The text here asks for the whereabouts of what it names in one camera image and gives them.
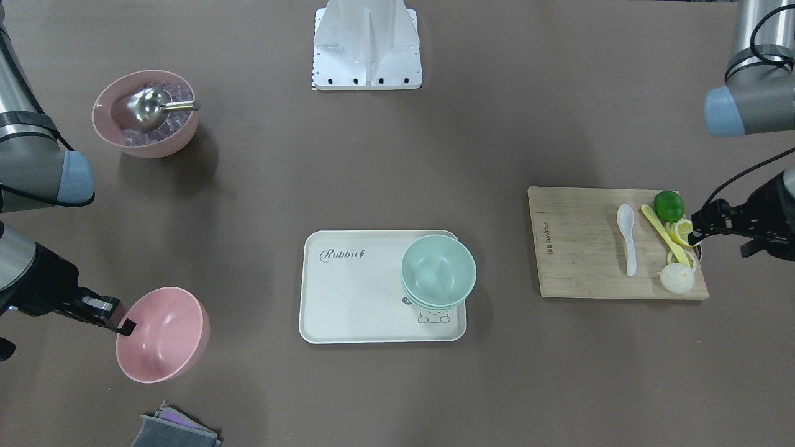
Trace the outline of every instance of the folded cloth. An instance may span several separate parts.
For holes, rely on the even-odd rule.
[[[154,416],[141,415],[141,431],[131,447],[219,447],[218,434],[165,405]]]

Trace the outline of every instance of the lime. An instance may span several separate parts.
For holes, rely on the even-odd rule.
[[[676,222],[684,216],[684,201],[674,191],[663,191],[654,197],[654,212],[665,222]]]

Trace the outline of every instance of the green bowl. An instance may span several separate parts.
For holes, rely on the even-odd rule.
[[[406,249],[401,261],[401,284],[406,296],[428,310],[452,309],[475,287],[475,259],[458,240],[427,235]]]

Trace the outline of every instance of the pink bowl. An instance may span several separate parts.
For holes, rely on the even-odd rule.
[[[96,130],[99,137],[123,152],[140,158],[167,157],[185,147],[193,138],[196,133],[196,127],[199,125],[199,118],[195,111],[191,112],[188,120],[177,132],[159,142],[143,146],[125,146],[122,129],[111,117],[111,106],[116,101],[141,90],[150,82],[183,84],[193,93],[194,99],[196,98],[196,92],[191,87],[191,84],[174,73],[163,70],[135,72],[116,80],[99,94],[91,110],[91,124],[94,125],[94,130]]]
[[[163,287],[144,295],[127,313],[136,326],[116,337],[116,360],[140,383],[173,379],[204,354],[210,339],[207,311],[187,290]]]

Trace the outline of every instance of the white tray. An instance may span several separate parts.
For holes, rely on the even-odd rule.
[[[313,344],[454,341],[467,330],[465,305],[429,312],[400,283],[405,249],[445,230],[318,231],[304,245],[298,330]]]

